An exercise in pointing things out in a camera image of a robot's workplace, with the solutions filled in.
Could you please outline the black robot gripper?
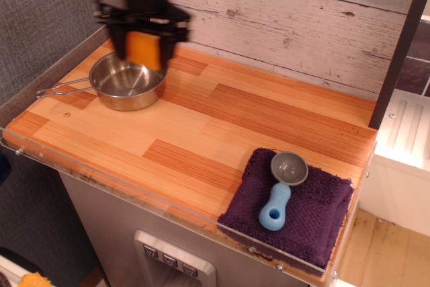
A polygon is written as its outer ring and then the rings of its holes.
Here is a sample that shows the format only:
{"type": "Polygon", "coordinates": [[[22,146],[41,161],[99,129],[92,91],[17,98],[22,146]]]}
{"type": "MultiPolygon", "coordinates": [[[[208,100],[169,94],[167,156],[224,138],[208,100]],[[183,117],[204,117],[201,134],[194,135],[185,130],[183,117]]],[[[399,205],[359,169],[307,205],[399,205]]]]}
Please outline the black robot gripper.
{"type": "Polygon", "coordinates": [[[118,57],[127,59],[127,33],[139,30],[159,35],[161,69],[166,70],[176,42],[188,39],[190,14],[168,0],[93,0],[94,19],[109,25],[118,57]]]}

